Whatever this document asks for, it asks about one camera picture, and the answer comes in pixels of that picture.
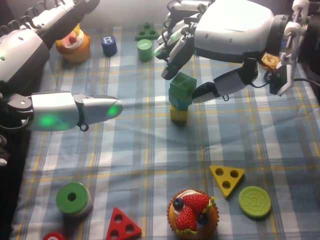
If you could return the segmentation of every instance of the robotic hand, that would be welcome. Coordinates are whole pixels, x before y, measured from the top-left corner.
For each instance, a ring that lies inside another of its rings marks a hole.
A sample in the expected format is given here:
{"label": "robotic hand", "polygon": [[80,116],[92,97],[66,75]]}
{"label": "robotic hand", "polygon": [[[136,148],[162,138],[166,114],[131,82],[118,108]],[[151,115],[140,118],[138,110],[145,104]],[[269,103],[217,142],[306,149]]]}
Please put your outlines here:
{"label": "robotic hand", "polygon": [[[70,92],[40,92],[23,96],[23,91],[49,59],[49,49],[56,40],[67,36],[85,14],[100,0],[55,0],[55,8],[39,14],[36,7],[27,10],[20,21],[0,27],[0,114],[18,120],[15,127],[0,124],[0,129],[14,131],[62,131],[79,126],[87,131],[90,124],[116,118],[123,104],[112,96],[72,95]],[[32,11],[34,18],[28,16]]]}
{"label": "robotic hand", "polygon": [[228,96],[253,82],[258,76],[257,63],[265,53],[279,56],[276,70],[267,73],[271,94],[281,96],[294,85],[298,63],[319,71],[320,16],[308,16],[318,3],[293,2],[293,16],[276,15],[247,0],[192,1],[175,0],[168,4],[169,14],[158,39],[154,55],[166,61],[162,77],[172,79],[194,52],[217,61],[239,63],[241,67],[206,82],[192,94],[194,103]]}

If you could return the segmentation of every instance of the yellow cube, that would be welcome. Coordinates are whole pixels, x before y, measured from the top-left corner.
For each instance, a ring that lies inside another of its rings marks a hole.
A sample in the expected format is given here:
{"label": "yellow cube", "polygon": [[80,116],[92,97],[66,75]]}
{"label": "yellow cube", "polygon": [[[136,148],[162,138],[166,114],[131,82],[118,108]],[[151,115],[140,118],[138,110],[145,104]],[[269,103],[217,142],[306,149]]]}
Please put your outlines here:
{"label": "yellow cube", "polygon": [[173,105],[170,106],[170,119],[174,122],[186,122],[188,117],[188,110],[178,111]]}

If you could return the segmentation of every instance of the white wall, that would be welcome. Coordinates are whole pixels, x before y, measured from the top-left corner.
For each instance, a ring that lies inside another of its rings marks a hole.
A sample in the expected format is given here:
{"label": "white wall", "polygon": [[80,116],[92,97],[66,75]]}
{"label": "white wall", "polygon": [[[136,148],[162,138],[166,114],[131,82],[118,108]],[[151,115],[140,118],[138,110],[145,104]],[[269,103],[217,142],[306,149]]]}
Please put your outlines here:
{"label": "white wall", "polygon": [[[7,0],[16,19],[24,16],[29,7],[40,0]],[[283,13],[288,0],[252,0],[274,14]],[[47,0],[49,8],[54,0]],[[163,23],[168,14],[167,3],[170,0],[100,0],[99,6],[82,21],[82,28],[103,28],[107,26],[135,26],[145,22]]]}

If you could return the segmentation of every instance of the plaid tablecloth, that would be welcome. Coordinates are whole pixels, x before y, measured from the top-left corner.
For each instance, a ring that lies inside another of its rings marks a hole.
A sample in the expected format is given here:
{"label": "plaid tablecloth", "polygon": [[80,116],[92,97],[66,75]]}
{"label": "plaid tablecloth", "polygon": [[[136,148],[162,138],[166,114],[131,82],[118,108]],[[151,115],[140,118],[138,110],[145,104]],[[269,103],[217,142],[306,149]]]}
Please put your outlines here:
{"label": "plaid tablecloth", "polygon": [[[185,188],[216,196],[219,240],[320,239],[320,108],[308,83],[282,97],[251,86],[222,98],[193,104],[185,127],[170,121],[164,62],[142,63],[136,28],[95,29],[91,58],[81,65],[62,60],[55,49],[47,63],[42,91],[106,94],[124,103],[116,119],[60,132],[33,132],[16,208],[12,240],[40,240],[60,232],[68,240],[104,240],[114,207],[142,229],[142,239],[175,239],[167,206]],[[118,53],[106,58],[100,39],[116,38]],[[197,84],[238,67],[193,56],[181,70]],[[262,84],[259,68],[256,85]],[[298,77],[304,77],[301,67]],[[244,168],[245,177],[225,200],[210,165]],[[81,222],[64,222],[57,191],[81,182],[94,201]],[[238,196],[247,186],[265,189],[272,201],[262,221],[242,213]]]}

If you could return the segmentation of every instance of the green disc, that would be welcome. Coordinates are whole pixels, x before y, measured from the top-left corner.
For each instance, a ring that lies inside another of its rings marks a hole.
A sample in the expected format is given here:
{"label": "green disc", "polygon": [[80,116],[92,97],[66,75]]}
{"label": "green disc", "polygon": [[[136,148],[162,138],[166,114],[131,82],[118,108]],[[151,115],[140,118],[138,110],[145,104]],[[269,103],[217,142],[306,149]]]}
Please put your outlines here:
{"label": "green disc", "polygon": [[248,186],[239,194],[239,205],[242,211],[252,218],[262,218],[271,209],[268,193],[260,187]]}
{"label": "green disc", "polygon": [[139,59],[143,62],[149,61],[153,57],[152,42],[148,39],[142,39],[137,43]]}
{"label": "green disc", "polygon": [[86,187],[79,182],[71,182],[58,191],[55,203],[64,214],[75,214],[86,207],[88,199]]}

